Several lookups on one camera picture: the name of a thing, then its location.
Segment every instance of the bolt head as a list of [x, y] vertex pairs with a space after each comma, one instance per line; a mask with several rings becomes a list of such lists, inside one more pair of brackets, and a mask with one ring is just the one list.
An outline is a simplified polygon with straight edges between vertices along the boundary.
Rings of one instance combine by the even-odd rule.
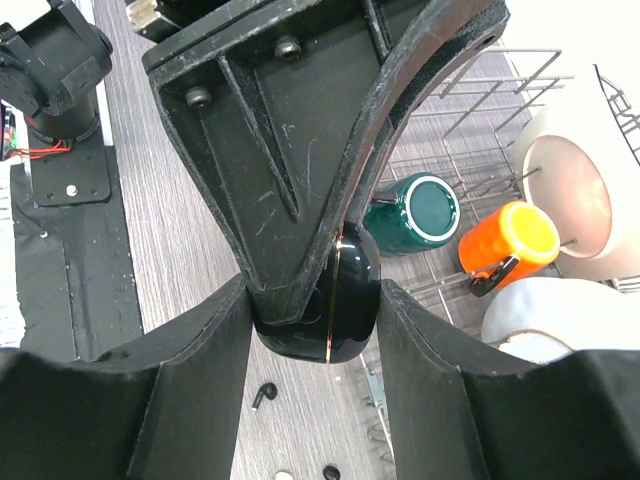
[[276, 45], [276, 57], [282, 59], [289, 59], [297, 57], [302, 53], [300, 43], [293, 37], [283, 37], [278, 40]]
[[204, 87], [194, 87], [187, 92], [186, 101], [191, 108], [203, 108], [211, 103], [211, 94]]

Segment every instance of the black earbud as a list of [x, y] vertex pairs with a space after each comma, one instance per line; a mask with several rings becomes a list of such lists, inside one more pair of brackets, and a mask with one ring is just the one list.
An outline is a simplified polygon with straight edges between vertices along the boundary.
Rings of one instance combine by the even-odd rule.
[[251, 410], [257, 412], [264, 397], [267, 397], [267, 399], [269, 400], [273, 400], [277, 396], [278, 388], [273, 383], [265, 383], [260, 387], [260, 390], [258, 390], [258, 395], [256, 395], [256, 399], [253, 401], [253, 405], [251, 405]]
[[342, 477], [342, 475], [340, 475], [340, 470], [332, 465], [324, 467], [322, 474], [324, 475], [325, 480], [340, 480]]

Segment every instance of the wire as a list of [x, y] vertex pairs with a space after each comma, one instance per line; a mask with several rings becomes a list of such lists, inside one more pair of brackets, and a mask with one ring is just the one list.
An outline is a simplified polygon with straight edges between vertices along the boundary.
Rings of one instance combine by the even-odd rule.
[[14, 157], [28, 156], [30, 160], [41, 160], [46, 157], [60, 155], [71, 151], [70, 141], [59, 140], [53, 147], [48, 148], [12, 148], [7, 152], [4, 160]]

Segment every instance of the screw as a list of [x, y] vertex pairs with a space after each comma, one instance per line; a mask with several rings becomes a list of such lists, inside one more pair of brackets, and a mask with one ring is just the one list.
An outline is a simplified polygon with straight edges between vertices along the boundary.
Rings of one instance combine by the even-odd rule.
[[332, 465], [327, 465], [326, 467], [324, 467], [322, 474], [324, 475], [324, 478], [326, 480], [340, 480], [340, 478], [342, 477], [342, 475], [340, 474], [340, 470]]
[[211, 94], [204, 87], [194, 87], [187, 92], [187, 105], [191, 108], [203, 108], [211, 103]]
[[295, 38], [282, 37], [278, 40], [278, 44], [276, 45], [276, 57], [288, 59], [297, 57], [301, 53], [302, 48], [300, 48], [300, 44]]

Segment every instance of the black mounting plate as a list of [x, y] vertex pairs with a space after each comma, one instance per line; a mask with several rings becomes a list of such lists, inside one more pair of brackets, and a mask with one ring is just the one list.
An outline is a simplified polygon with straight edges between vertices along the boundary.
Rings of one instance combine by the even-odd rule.
[[[95, 93], [93, 105], [96, 105]], [[30, 148], [48, 145], [29, 132]], [[33, 198], [41, 207], [103, 203], [111, 198], [111, 180], [102, 128], [75, 142], [70, 152], [31, 162]]]

